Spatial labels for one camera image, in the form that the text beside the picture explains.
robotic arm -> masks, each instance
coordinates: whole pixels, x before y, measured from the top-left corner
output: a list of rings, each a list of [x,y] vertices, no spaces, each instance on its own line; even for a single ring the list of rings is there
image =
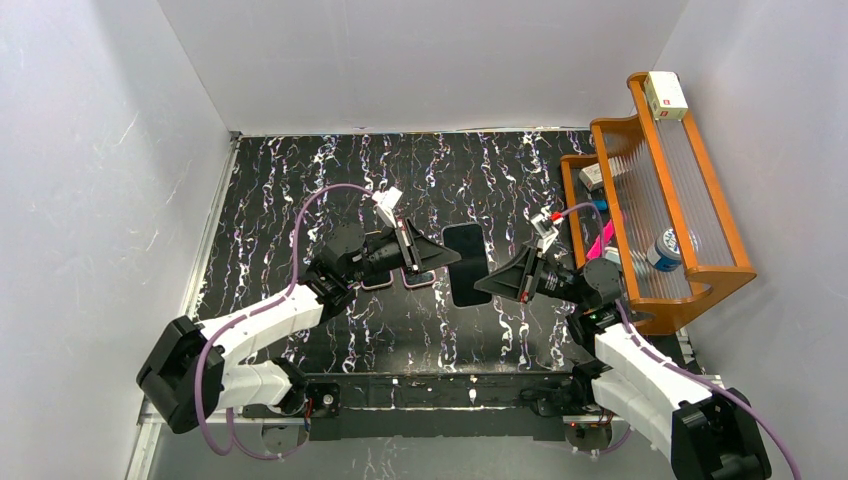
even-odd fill
[[[526,303],[536,293],[576,305],[569,335],[596,360],[573,369],[572,404],[597,404],[616,412],[671,463],[680,479],[766,479],[771,465],[756,421],[725,397],[665,368],[672,360],[625,328],[621,280],[615,263],[588,261],[576,272],[549,253],[561,215],[543,211],[531,219],[540,239],[474,288]],[[735,389],[730,393],[746,404]]]
[[[232,320],[245,317],[218,338],[203,365],[204,414],[208,417],[218,409],[253,404],[291,410],[301,401],[304,374],[286,359],[240,365],[245,358],[343,312],[356,297],[355,284],[363,278],[396,268],[424,272],[460,259],[458,253],[424,236],[409,219],[394,216],[400,195],[391,188],[372,196],[386,227],[367,243],[362,226],[336,227],[288,298],[278,293],[223,317],[194,323],[184,316],[168,324],[136,383],[174,433],[197,427],[194,372],[198,358],[207,339]]]
[[[194,323],[172,321],[137,376],[137,383],[174,433],[197,427],[194,373],[212,334],[244,316],[215,342],[203,368],[204,414],[262,404],[284,412],[302,404],[305,376],[286,359],[240,364],[253,352],[343,312],[356,296],[355,284],[370,275],[404,268],[410,273],[439,268],[460,255],[424,236],[393,213],[401,192],[375,193],[381,235],[365,241],[360,225],[341,225],[312,259],[288,298],[269,297],[227,316]],[[754,419],[708,389],[663,367],[670,359],[640,345],[622,323],[617,266],[599,258],[577,271],[549,252],[562,215],[547,210],[531,224],[539,235],[515,258],[477,281],[478,290],[527,303],[535,295],[576,305],[567,319],[569,334],[596,360],[574,368],[567,391],[571,405],[600,405],[640,431],[669,460],[678,478],[765,479],[771,466]],[[747,403],[735,390],[733,394]]]

white backdrop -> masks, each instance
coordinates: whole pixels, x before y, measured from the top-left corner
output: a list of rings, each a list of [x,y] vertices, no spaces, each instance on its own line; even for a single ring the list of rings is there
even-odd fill
[[[804,478],[845,478],[848,6],[689,3],[680,74],[759,278],[692,323],[712,371],[771,421]],[[765,440],[775,479],[791,478]]]
[[[578,126],[632,108],[685,0],[159,0],[245,134]]]
[[[155,0],[0,4],[0,478],[123,478],[229,134]]]

black smartphone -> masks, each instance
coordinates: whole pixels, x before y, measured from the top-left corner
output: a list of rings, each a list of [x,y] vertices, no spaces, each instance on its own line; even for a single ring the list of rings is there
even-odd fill
[[[408,274],[406,270],[401,269],[400,276],[403,277],[403,286],[409,290],[436,283],[436,274],[432,271]]]
[[[476,223],[447,226],[442,230],[442,242],[462,256],[448,265],[453,304],[470,307],[491,302],[492,294],[474,289],[474,282],[489,274],[483,227]]]
[[[371,232],[365,234],[365,243],[368,243],[368,239],[374,236],[379,235],[380,232]],[[379,290],[381,288],[386,288],[392,285],[394,282],[394,275],[392,275],[391,271],[376,273],[371,275],[370,277],[366,277],[362,279],[362,289],[363,290]]]

white box with red label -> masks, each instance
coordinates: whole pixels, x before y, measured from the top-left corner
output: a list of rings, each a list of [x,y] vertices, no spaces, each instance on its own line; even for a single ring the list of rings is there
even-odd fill
[[[654,120],[683,120],[689,110],[674,72],[648,72],[645,97]]]

orange wooden rack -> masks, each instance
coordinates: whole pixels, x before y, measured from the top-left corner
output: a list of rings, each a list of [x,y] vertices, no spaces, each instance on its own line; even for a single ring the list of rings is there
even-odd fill
[[[595,155],[562,157],[568,206],[573,169],[598,163],[615,226],[626,296],[646,335],[674,333],[756,277],[691,110],[682,121],[655,121],[645,100],[647,73],[627,79],[636,115],[591,123]],[[580,219],[569,217],[578,266],[585,262]],[[660,272],[645,253],[666,229],[677,235],[683,265]]]

